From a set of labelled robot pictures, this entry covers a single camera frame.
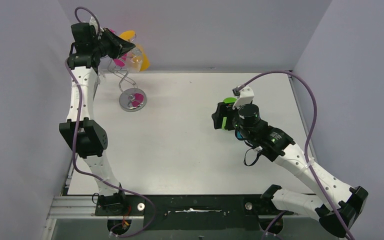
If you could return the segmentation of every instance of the metal stand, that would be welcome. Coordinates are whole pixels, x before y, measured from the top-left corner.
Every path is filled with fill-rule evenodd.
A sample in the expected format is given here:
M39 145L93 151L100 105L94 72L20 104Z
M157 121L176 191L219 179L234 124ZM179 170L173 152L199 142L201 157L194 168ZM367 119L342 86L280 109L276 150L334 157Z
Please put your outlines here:
M142 89L138 88L138 85L133 79L128 77L128 70L123 70L122 67L119 70L116 70L115 67L113 69L110 69L111 62L108 65L108 71L121 78L120 82L118 83L118 88L121 91L121 95L118 99L118 102L121 108L126 112L136 112L142 109L147 104L147 95ZM123 81L130 83L133 87L123 90Z

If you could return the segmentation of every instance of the red wire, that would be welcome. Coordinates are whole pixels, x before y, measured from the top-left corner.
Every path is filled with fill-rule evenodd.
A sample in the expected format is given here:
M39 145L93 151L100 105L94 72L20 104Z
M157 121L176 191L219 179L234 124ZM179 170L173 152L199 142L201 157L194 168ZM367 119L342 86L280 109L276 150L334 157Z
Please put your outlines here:
M130 214L130 212L132 211L132 206L128 206L128 210L127 210L127 213L125 215L123 215L123 221L121 222L121 225L124 226L125 223L126 223L126 220L125 220L125 217L128 216Z

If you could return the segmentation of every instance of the cable tie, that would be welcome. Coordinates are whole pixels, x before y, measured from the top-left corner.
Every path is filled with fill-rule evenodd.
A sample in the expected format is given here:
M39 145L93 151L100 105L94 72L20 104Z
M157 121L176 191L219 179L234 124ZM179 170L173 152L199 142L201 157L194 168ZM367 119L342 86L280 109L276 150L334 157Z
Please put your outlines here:
M109 180L109 178L106 178L106 179L103 179L103 178L102 178L102 179L98 179L98 180L99 180L100 182L103 183L103 182L107 182L107 180Z
M82 83L74 83L74 85L71 87L74 88L74 87L77 87L77 85L79 85L80 87L87 87L86 84L82 84Z
M297 173L294 174L295 177L298 177L300 176L301 174L303 174L303 172L305 172L307 169L309 169L309 167L314 163L314 157L310 157L310 161L307 162L307 164L305 166L303 166L301 168L301 170L299 170Z

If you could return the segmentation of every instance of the black mount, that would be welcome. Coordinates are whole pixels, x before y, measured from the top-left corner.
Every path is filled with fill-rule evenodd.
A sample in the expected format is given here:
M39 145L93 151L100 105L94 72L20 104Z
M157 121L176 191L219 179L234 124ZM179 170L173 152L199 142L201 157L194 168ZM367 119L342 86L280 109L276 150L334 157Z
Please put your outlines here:
M71 70L75 67L86 67L98 72L101 58L109 56L118 59L136 47L133 43L116 36L108 28L104 28L98 36L95 27L87 22L71 25L71 33L74 42L71 44L67 60Z

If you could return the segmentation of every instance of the gray cable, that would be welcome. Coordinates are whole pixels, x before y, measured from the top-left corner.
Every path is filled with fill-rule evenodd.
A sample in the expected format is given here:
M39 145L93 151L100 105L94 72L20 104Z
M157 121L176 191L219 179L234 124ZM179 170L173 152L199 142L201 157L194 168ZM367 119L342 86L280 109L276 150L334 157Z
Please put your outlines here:
M92 17L95 19L96 24L97 24L97 26L98 26L97 34L99 35L99 34L101 33L101 25L100 25L100 23L99 23L99 21L98 21L97 16L95 16L95 14L94 14L91 10L89 10L88 8L86 8L86 7L84 7L84 6L78 6L78 7L75 8L75 10L74 10L74 16L75 16L75 19L77 19L77 22L79 22L79 23L83 23L83 22L80 20L79 16L77 15L77 11L79 11L80 9L85 10L86 12L90 13L90 15L92 15Z

